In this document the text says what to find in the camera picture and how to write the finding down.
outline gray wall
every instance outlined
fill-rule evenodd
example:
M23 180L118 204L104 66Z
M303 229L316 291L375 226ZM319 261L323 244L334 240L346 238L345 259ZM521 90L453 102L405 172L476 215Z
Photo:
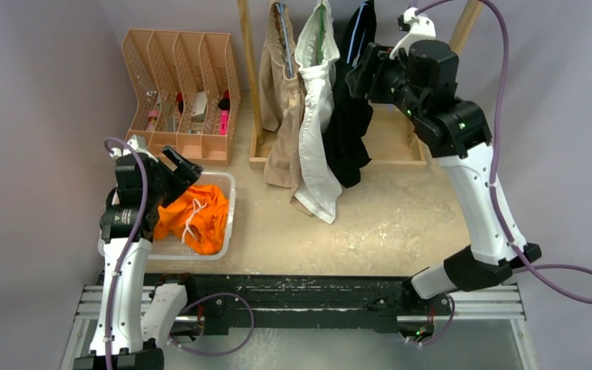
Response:
M0 1L0 368L58 368L134 109L96 0Z
M233 1L100 1L118 40L134 27L232 32L237 64L244 67ZM259 62L267 1L249 2ZM359 2L331 1L333 16L349 17ZM315 1L286 3L300 29ZM401 37L395 17L406 3L376 1L379 42ZM496 3L509 22L512 42L500 177L513 213L526 236L543 246L544 261L592 267L592 2ZM440 39L449 39L462 7L457 1L429 12ZM480 103L489 117L501 55L498 25L485 9L461 59L459 93ZM565 288L592 294L592 279L554 271L548 275ZM592 306L568 301L529 275L521 277L521 284L543 367L592 368Z

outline white drawstring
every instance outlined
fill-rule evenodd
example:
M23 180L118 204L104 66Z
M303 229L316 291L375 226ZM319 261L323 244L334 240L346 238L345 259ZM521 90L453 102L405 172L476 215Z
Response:
M180 239L182 241L182 243L185 243L185 236L187 235L187 233L190 233L190 235L194 238L194 240L197 240L196 235L194 235L194 233L192 232L191 228L190 228L190 223L192 222L193 217L201 212L205 207L207 207L207 203L203 203L201 204L200 201L198 201L198 199L194 198L192 199L192 207L193 207L193 211L192 214L187 218L187 221L185 221L185 230L183 231L183 237Z

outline white pants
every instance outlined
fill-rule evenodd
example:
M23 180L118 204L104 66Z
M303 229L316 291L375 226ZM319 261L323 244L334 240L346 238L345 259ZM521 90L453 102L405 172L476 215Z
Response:
M339 49L332 30L330 4L328 0L322 0L321 4L325 7L321 60L317 60L321 55L317 46L319 5L305 23L294 53L306 89L303 123L298 138L303 178L294 196L315 216L332 224L337 217L341 185L325 160L322 133L328 128L332 115L332 84L335 83L334 66L339 59Z

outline wooden table surface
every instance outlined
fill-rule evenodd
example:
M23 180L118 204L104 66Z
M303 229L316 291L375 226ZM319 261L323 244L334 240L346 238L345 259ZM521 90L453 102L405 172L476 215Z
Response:
M216 261L149 261L147 272L405 276L468 245L455 193L435 163L418 172L369 164L362 181L344 189L329 225L295 210L288 189L267 185L262 172L250 169L249 99L242 100L237 125L230 166L208 168L237 181L227 254Z

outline gray floor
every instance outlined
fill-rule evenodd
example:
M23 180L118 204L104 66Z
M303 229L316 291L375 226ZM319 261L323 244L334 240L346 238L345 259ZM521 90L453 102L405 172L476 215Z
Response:
M215 352L233 348L246 335L203 337L194 348ZM455 321L446 336L429 347L405 345L399 335L369 330L258 329L239 352L205 358L171 348L166 370L389 370L523 368L508 321Z

